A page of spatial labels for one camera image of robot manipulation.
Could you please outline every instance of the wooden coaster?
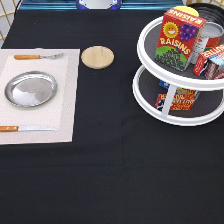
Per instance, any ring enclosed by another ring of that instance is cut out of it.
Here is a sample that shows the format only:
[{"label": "wooden coaster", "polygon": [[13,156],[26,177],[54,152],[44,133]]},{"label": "wooden coaster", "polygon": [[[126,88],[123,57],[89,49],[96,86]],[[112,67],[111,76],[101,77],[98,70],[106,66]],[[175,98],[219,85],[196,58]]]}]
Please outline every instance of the wooden coaster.
[{"label": "wooden coaster", "polygon": [[101,69],[106,68],[113,62],[114,54],[106,47],[94,46],[83,51],[81,58],[87,67]]}]

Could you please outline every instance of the red box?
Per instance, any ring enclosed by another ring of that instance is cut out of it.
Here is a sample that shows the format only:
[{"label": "red box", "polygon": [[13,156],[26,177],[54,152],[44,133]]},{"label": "red box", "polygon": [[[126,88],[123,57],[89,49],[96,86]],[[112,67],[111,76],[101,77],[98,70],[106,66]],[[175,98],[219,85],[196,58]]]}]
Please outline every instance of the red box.
[{"label": "red box", "polygon": [[212,48],[208,51],[201,53],[194,66],[193,72],[198,76],[205,75],[206,68],[208,66],[208,59],[211,57],[214,57],[215,55],[221,54],[223,52],[224,52],[224,44],[221,44],[215,48]]},{"label": "red box", "polygon": [[[159,94],[156,102],[156,109],[162,111],[166,94]],[[195,102],[193,94],[175,94],[170,110],[190,110]]]},{"label": "red box", "polygon": [[155,58],[183,71],[190,63],[196,41],[206,20],[177,9],[169,9],[163,17]]}]

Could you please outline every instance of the orange knife handle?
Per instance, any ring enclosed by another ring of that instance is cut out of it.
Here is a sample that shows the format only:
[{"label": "orange knife handle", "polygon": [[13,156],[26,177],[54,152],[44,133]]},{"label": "orange knife handle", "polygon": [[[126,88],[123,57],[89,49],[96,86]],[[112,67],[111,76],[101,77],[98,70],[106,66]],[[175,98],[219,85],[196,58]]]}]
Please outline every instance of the orange knife handle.
[{"label": "orange knife handle", "polygon": [[0,126],[0,132],[18,131],[18,126]]},{"label": "orange knife handle", "polygon": [[40,55],[14,55],[14,58],[17,60],[40,59]]}]

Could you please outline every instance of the black tablecloth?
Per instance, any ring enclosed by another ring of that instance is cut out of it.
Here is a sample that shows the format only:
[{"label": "black tablecloth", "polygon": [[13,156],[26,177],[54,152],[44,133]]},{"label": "black tablecloth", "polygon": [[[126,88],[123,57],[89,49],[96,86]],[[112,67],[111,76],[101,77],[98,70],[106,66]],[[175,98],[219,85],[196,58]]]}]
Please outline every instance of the black tablecloth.
[{"label": "black tablecloth", "polygon": [[0,146],[1,224],[223,224],[224,116],[163,123],[132,93],[137,41],[162,11],[19,11],[4,49],[101,45],[80,61],[73,141]]}]

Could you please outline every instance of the silver plate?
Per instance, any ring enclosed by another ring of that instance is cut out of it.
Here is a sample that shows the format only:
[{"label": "silver plate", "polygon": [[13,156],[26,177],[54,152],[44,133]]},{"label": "silver plate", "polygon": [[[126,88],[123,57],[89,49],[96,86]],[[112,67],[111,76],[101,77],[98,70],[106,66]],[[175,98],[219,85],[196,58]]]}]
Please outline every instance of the silver plate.
[{"label": "silver plate", "polygon": [[45,103],[57,90],[55,78],[45,72],[26,72],[13,78],[5,87],[6,98],[14,105],[34,107]]}]

